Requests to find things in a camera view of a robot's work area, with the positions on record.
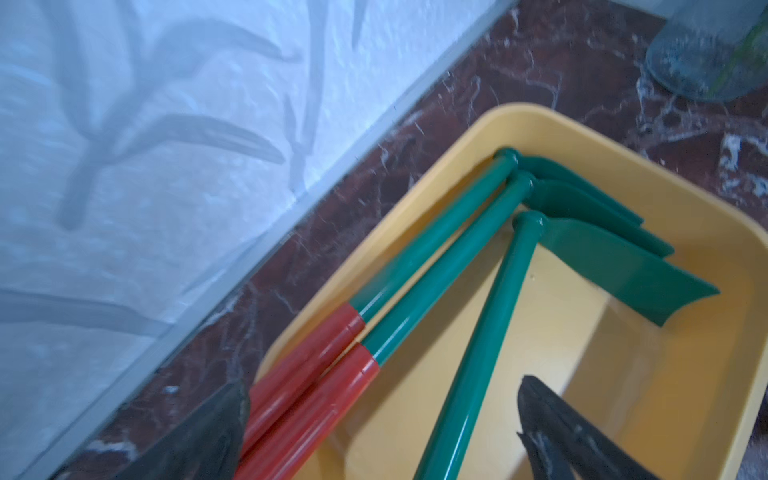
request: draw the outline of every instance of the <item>green hoe blade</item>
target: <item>green hoe blade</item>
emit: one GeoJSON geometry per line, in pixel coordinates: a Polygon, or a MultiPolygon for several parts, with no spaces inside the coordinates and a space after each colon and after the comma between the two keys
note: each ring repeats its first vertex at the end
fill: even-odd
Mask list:
{"type": "Polygon", "coordinates": [[[688,303],[720,293],[658,256],[579,220],[548,219],[539,243],[658,326],[688,303]]]}
{"type": "Polygon", "coordinates": [[[566,184],[570,184],[571,186],[584,191],[590,197],[610,208],[616,214],[626,218],[631,223],[634,223],[635,225],[641,225],[643,223],[643,218],[635,212],[609,197],[608,194],[586,181],[583,177],[555,161],[544,157],[526,157],[514,148],[502,148],[496,152],[496,154],[513,155],[518,161],[518,168],[520,168],[520,170],[529,171],[534,174],[534,177],[541,180],[560,180],[566,184]]]}
{"type": "Polygon", "coordinates": [[[643,230],[591,195],[561,180],[539,180],[524,202],[550,218],[572,218],[591,223],[634,243],[659,257],[674,253],[674,247],[643,230]]]}

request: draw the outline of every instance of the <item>yellow plastic tray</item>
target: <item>yellow plastic tray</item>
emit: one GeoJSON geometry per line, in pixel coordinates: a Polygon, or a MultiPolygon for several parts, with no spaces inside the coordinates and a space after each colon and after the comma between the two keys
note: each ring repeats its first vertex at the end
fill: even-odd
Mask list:
{"type": "MultiPolygon", "coordinates": [[[[283,332],[260,375],[503,146],[586,177],[675,246],[671,263],[722,294],[658,328],[538,247],[460,477],[531,477],[515,433],[516,393],[532,374],[661,478],[734,478],[768,382],[768,236],[698,187],[532,104],[503,105],[479,118],[283,332]]],[[[496,235],[297,478],[412,478],[510,238],[508,230],[496,235]]]]}

